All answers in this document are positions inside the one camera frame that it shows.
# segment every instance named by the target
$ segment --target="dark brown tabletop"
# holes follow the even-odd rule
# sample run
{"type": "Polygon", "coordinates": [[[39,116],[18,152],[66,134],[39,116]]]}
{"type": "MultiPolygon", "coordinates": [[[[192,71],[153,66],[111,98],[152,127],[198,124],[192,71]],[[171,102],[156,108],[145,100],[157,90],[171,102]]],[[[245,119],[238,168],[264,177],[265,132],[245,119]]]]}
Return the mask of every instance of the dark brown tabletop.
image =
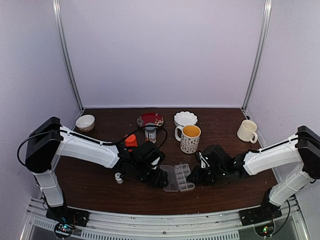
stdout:
{"type": "MultiPolygon", "coordinates": [[[[143,113],[156,112],[163,116],[168,139],[161,148],[166,154],[163,165],[198,163],[193,154],[184,154],[175,139],[174,115],[190,111],[198,116],[201,128],[199,150],[212,144],[221,145],[232,157],[248,149],[258,149],[258,143],[243,142],[237,130],[245,119],[240,109],[225,108],[117,108],[86,109],[84,114],[95,117],[95,128],[86,135],[102,140],[117,141],[135,130],[136,119],[143,113]]],[[[144,132],[136,134],[138,144],[145,141],[144,132]]],[[[157,130],[157,142],[164,133],[157,130]]],[[[266,170],[238,182],[197,185],[187,192],[165,192],[126,176],[123,184],[115,181],[115,171],[95,163],[61,157],[56,175],[68,206],[121,214],[176,215],[212,213],[259,205],[267,189],[277,184],[272,170],[266,170]]]]}

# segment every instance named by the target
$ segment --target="robotic arm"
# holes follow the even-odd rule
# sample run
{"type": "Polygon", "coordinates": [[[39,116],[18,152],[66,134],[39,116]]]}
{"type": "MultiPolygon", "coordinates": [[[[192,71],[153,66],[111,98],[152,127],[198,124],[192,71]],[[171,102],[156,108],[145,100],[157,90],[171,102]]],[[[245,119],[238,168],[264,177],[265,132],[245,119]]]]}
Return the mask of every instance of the robotic arm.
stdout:
{"type": "Polygon", "coordinates": [[[286,179],[269,189],[260,207],[240,211],[242,225],[251,225],[280,217],[280,206],[309,182],[320,179],[320,137],[306,126],[275,145],[249,150],[230,157],[219,145],[208,146],[195,154],[200,163],[187,180],[211,185],[221,180],[238,181],[267,169],[298,163],[286,179]]]}
{"type": "Polygon", "coordinates": [[[63,191],[52,169],[55,155],[73,157],[115,169],[122,175],[135,175],[141,182],[155,187],[168,185],[167,172],[157,168],[165,154],[147,141],[128,151],[120,143],[100,141],[60,124],[51,117],[29,136],[25,166],[32,172],[48,206],[47,217],[60,223],[87,224],[89,213],[67,207],[63,191]]]}

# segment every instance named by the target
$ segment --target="red plate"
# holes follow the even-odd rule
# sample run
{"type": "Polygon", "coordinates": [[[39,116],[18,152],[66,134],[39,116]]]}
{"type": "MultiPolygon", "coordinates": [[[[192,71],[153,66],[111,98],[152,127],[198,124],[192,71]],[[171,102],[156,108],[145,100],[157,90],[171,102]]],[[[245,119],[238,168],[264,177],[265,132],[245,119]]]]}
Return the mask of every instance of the red plate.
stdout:
{"type": "Polygon", "coordinates": [[[164,124],[164,118],[159,113],[149,112],[142,114],[136,120],[136,124],[138,124],[140,128],[150,123],[157,126],[162,126],[164,124]]]}

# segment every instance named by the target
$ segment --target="metal vent grille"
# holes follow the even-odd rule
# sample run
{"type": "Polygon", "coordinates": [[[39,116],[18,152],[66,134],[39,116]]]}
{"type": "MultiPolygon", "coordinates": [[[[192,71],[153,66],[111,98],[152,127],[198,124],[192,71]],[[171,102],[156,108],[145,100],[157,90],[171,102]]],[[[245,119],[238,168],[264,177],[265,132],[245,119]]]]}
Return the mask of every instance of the metal vent grille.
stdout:
{"type": "MultiPolygon", "coordinates": [[[[146,240],[147,238],[136,238],[136,237],[119,237],[119,236],[110,236],[103,233],[92,233],[82,231],[81,239],[84,240],[146,240]]],[[[221,233],[221,234],[213,234],[212,236],[207,237],[197,237],[197,238],[177,238],[170,237],[171,240],[239,240],[238,231],[221,233]]]]}
{"type": "Polygon", "coordinates": [[[38,227],[43,228],[43,229],[48,229],[48,230],[53,230],[54,227],[55,227],[54,224],[52,224],[52,223],[50,223],[48,221],[37,219],[37,218],[34,220],[33,224],[35,226],[38,226],[38,227]]]}

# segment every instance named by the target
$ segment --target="white mug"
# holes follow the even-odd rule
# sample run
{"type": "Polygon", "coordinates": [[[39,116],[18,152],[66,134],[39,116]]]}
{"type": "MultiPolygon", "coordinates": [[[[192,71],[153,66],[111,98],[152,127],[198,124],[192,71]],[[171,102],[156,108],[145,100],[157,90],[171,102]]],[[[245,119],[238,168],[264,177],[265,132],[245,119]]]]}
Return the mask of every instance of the white mug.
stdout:
{"type": "Polygon", "coordinates": [[[244,142],[255,144],[258,140],[257,124],[251,120],[243,120],[236,135],[244,142]]]}
{"type": "Polygon", "coordinates": [[[197,151],[201,130],[195,125],[177,126],[175,128],[175,139],[180,142],[180,149],[185,154],[193,154],[197,151]]]}

